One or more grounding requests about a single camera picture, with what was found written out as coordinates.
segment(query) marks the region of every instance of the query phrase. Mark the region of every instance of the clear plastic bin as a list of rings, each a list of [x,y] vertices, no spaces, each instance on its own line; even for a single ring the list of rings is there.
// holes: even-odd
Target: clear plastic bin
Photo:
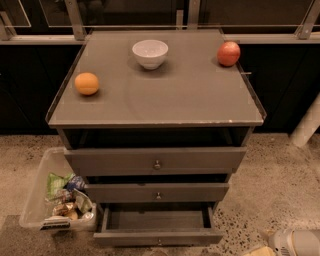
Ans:
[[[50,172],[59,176],[65,176],[73,172],[69,163],[64,157],[64,148],[50,148],[41,159],[38,173],[35,177],[29,197],[26,201],[19,224],[24,228],[30,229],[55,229],[55,230],[78,230],[94,231],[97,223],[97,208],[93,204],[91,219],[71,220],[67,217],[61,217],[58,220],[47,221],[50,217],[50,210],[46,204],[46,186],[47,177]]]

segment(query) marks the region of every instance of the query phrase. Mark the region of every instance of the speckled floor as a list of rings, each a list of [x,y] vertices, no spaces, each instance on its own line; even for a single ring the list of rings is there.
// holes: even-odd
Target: speckled floor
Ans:
[[[286,134],[254,134],[214,214],[225,236],[209,247],[104,248],[89,232],[39,232],[18,224],[44,151],[57,136],[0,137],[0,255],[241,255],[265,233],[320,228],[320,135],[297,148]]]

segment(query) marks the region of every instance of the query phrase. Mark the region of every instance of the white object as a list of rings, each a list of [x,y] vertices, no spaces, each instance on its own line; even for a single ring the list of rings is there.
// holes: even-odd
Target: white object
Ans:
[[[24,228],[35,230],[79,230],[94,231],[97,222],[96,204],[92,206],[92,218],[71,220],[67,217],[50,218],[52,208],[46,204],[46,187],[49,172],[59,176],[65,176],[73,172],[69,163],[64,157],[64,148],[50,148],[41,159],[34,183],[30,188],[30,194],[21,213],[19,224]]]
[[[168,45],[158,40],[144,40],[132,47],[137,62],[145,69],[158,68],[166,59]]]
[[[279,230],[269,246],[277,256],[320,256],[320,230]]]
[[[302,118],[290,138],[294,145],[304,146],[320,126],[320,93]]]

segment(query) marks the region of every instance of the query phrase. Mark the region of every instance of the white pole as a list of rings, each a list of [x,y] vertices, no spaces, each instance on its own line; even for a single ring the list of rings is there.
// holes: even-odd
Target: white pole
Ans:
[[[298,147],[304,146],[320,126],[320,93],[290,136]]]

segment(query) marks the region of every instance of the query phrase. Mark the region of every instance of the apple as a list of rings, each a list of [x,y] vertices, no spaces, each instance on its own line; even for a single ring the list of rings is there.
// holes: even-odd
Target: apple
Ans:
[[[226,67],[231,67],[240,57],[240,47],[235,42],[224,42],[217,52],[218,62]]]

